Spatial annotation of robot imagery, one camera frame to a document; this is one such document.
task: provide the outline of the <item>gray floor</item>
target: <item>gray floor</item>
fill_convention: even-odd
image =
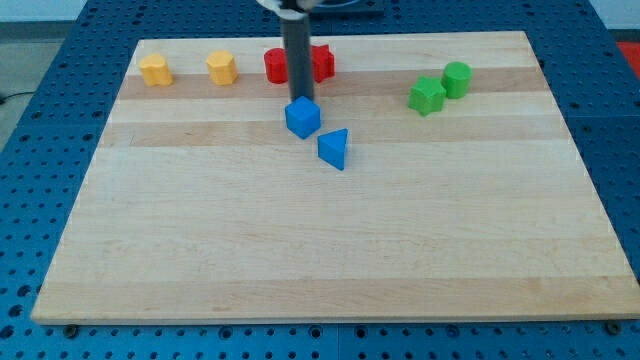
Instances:
[[[0,94],[35,91],[62,44],[61,38],[0,38]],[[31,95],[7,99],[0,105],[0,150],[15,129]]]

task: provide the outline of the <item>wooden table surface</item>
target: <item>wooden table surface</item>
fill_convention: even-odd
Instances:
[[[32,317],[43,324],[630,318],[640,288],[522,32],[316,37],[323,126],[287,131],[279,38],[143,40]],[[235,55],[218,87],[205,59]],[[175,83],[146,87],[162,53]],[[426,118],[419,75],[474,69]]]

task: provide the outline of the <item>red block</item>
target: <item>red block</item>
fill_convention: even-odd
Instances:
[[[313,59],[313,79],[317,83],[336,74],[335,59],[329,50],[329,45],[312,46],[311,58]]]
[[[618,47],[629,61],[636,76],[640,78],[640,43],[619,42]]]
[[[274,84],[287,82],[287,56],[282,48],[273,48],[264,53],[267,79]]]

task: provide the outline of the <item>cable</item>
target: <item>cable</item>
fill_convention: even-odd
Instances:
[[[19,92],[19,93],[7,95],[7,96],[4,96],[4,97],[2,97],[0,95],[0,105],[4,104],[7,100],[9,100],[12,97],[22,96],[22,95],[33,95],[35,93],[36,93],[35,91],[24,91],[24,92]]]

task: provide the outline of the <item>green cube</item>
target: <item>green cube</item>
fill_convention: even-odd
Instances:
[[[427,116],[434,111],[441,111],[447,90],[439,78],[420,76],[411,88],[409,108],[417,110],[420,115]]]

